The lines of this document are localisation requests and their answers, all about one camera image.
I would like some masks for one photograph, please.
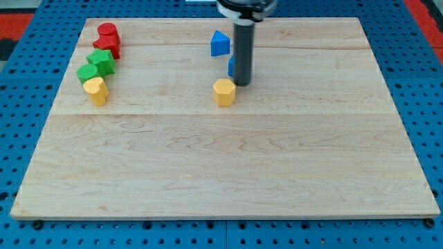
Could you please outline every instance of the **wood grain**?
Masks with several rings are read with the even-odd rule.
[[[122,37],[103,107],[75,78]],[[253,82],[212,99],[225,19],[89,19],[11,211],[33,220],[386,219],[440,213],[355,18],[267,19]]]

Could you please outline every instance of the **toy block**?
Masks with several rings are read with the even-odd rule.
[[[114,36],[117,41],[117,45],[120,45],[120,36],[118,35],[117,27],[115,24],[113,23],[101,24],[100,26],[98,26],[97,31],[100,36],[103,35],[108,37]]]
[[[228,76],[234,77],[234,55],[228,61]]]
[[[216,30],[210,40],[210,56],[227,55],[230,53],[230,39]]]
[[[86,64],[77,70],[77,77],[80,82],[84,84],[87,80],[90,80],[93,77],[100,77],[100,74],[98,73],[97,66]]]
[[[213,97],[219,107],[229,107],[235,100],[235,84],[230,79],[219,79],[213,85]]]
[[[87,80],[83,84],[83,89],[88,94],[89,101],[93,105],[101,107],[106,103],[106,97],[109,95],[109,92],[102,77]]]
[[[116,61],[112,57],[110,50],[94,49],[94,52],[87,56],[88,63],[97,66],[98,74],[104,77],[115,73]]]
[[[120,59],[120,46],[114,36],[101,35],[98,40],[92,43],[92,46],[101,50],[109,49],[114,59]]]

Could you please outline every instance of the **blue pegboard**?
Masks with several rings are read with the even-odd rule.
[[[360,18],[442,206],[443,68],[403,2],[280,0],[273,16]],[[222,16],[213,3],[183,0],[43,1],[0,74],[0,248],[443,248],[441,216],[386,221],[14,221],[9,216],[14,196],[87,17]]]

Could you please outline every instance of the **black cylinder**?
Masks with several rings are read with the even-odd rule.
[[[254,24],[234,24],[234,83],[247,86],[251,82]]]

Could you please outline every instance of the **green block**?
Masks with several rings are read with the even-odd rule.
[[[93,64],[98,69],[98,74],[101,77],[114,74],[114,68],[116,67],[116,61],[112,57],[112,53],[109,49],[101,50],[94,49],[94,52],[87,56],[88,63]]]
[[[81,66],[77,70],[77,77],[80,80],[80,82],[83,84],[86,81],[92,79],[93,77],[100,77],[100,74],[98,73],[98,69],[96,66],[92,64],[86,64]]]

